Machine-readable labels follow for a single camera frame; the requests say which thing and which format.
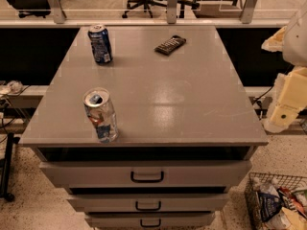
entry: white robot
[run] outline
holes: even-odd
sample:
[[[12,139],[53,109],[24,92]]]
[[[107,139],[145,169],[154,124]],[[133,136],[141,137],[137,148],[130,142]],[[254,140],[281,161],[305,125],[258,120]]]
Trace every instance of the white robot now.
[[[284,60],[295,67],[288,75],[278,74],[275,96],[264,119],[265,130],[278,133],[287,129],[307,106],[307,2],[262,48],[282,51]]]

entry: blue soda can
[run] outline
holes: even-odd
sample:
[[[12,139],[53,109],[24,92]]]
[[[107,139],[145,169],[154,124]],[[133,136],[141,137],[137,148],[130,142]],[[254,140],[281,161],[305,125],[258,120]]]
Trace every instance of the blue soda can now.
[[[103,25],[94,25],[89,28],[87,34],[91,40],[96,63],[105,64],[111,62],[113,56],[107,28]]]
[[[118,136],[116,114],[108,91],[104,88],[93,88],[83,96],[87,118],[96,129],[100,142],[114,141]]]

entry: wire basket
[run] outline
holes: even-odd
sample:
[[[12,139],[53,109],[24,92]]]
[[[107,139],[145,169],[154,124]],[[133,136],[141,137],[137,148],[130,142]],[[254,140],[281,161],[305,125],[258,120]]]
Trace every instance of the wire basket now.
[[[258,200],[258,195],[252,190],[252,181],[254,177],[258,177],[260,182],[264,183],[266,181],[271,181],[276,178],[279,185],[289,190],[294,190],[298,187],[307,186],[307,178],[302,176],[291,176],[283,174],[273,174],[273,173],[259,173],[251,172],[249,174],[248,183],[245,189],[245,197],[248,207],[248,214],[250,225],[253,230],[266,230],[268,229],[261,220],[260,215],[260,204]]]

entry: black handle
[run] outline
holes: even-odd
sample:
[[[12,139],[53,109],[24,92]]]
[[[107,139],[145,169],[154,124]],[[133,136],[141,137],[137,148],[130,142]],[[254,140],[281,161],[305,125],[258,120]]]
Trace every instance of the black handle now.
[[[141,209],[138,206],[138,201],[135,202],[135,209],[138,211],[158,211],[161,209],[161,201],[158,202],[157,207],[153,209]]]
[[[157,183],[157,182],[161,182],[164,179],[164,172],[161,172],[161,176],[158,179],[155,180],[140,180],[140,179],[135,179],[134,178],[134,172],[130,173],[130,179],[131,181],[135,182],[135,183]]]
[[[157,225],[144,225],[143,219],[140,219],[140,225],[141,227],[159,227],[161,225],[161,219],[159,219],[159,223]]]

